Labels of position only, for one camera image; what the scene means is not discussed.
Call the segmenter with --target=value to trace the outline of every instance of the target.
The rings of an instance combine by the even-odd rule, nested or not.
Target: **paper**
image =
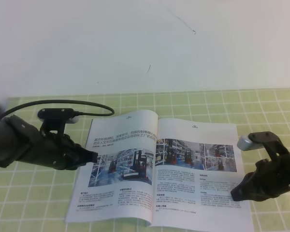
[[[253,230],[249,202],[230,191],[244,176],[233,124],[160,119],[148,110],[94,120],[67,222],[141,218],[151,226]]]

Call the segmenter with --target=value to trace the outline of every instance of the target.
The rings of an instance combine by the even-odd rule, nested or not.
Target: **photograph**
[[[234,158],[232,145],[205,144],[206,157]]]
[[[111,185],[121,181],[152,184],[154,154],[142,148],[131,148],[98,157],[91,171],[88,187]]]
[[[177,139],[159,139],[156,144],[155,165],[174,165],[205,170],[204,144]]]
[[[232,145],[226,145],[227,158],[235,158]]]
[[[206,157],[205,166],[207,171],[223,171],[223,172],[237,171],[235,159],[233,158]]]

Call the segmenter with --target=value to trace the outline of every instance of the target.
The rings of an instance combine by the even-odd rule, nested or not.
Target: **orange forklift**
[[[148,179],[146,175],[147,169],[147,156],[146,154],[142,155],[142,150],[134,152],[133,165],[130,166],[130,169],[124,170],[122,173],[123,179],[130,178],[145,178]]]
[[[169,146],[167,148],[165,163],[176,164],[177,163],[176,148],[173,147],[173,139],[169,139],[168,142],[169,142]]]

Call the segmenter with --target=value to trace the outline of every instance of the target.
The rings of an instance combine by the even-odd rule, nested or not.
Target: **cable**
[[[52,104],[52,103],[60,103],[60,104],[78,104],[78,105],[90,105],[90,106],[96,106],[96,107],[99,107],[99,108],[103,108],[103,109],[106,109],[106,110],[109,110],[111,111],[111,113],[106,113],[106,114],[94,114],[94,113],[83,113],[83,112],[80,112],[80,115],[87,115],[87,116],[111,116],[115,113],[115,111],[109,107],[109,106],[106,106],[106,105],[102,105],[102,104],[99,104],[99,103],[94,103],[94,102],[88,102],[88,101],[77,101],[77,100],[40,100],[40,101],[31,101],[31,102],[28,102],[28,103],[25,103],[25,104],[22,104],[22,105],[19,105],[19,106],[16,106],[10,110],[7,110],[6,112],[4,112],[3,114],[0,115],[0,120],[3,119],[5,116],[8,116],[9,114],[17,111],[17,110],[20,110],[20,109],[23,109],[23,108],[26,108],[26,107],[29,107],[29,106],[33,106],[33,105],[41,105],[41,104]]]

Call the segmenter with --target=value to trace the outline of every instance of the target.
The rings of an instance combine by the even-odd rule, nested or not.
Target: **cutting mat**
[[[276,133],[290,151],[290,89],[26,97],[10,99],[9,108],[41,99],[93,101],[113,107],[116,115],[149,109],[157,112],[160,118],[235,123],[239,135],[266,130]],[[40,127],[36,115],[44,107],[33,106],[16,114]],[[100,109],[79,105],[59,104],[56,107],[101,112]],[[68,125],[65,132],[84,146],[91,119],[83,117],[78,123]],[[242,155],[246,172],[254,171],[255,162],[267,157],[264,150]],[[185,232],[172,228],[147,228],[144,221],[137,219],[65,224],[63,220],[74,181],[74,171],[56,171],[18,162],[7,169],[0,168],[0,232]],[[250,205],[255,231],[290,232],[290,193],[262,203],[251,202]]]

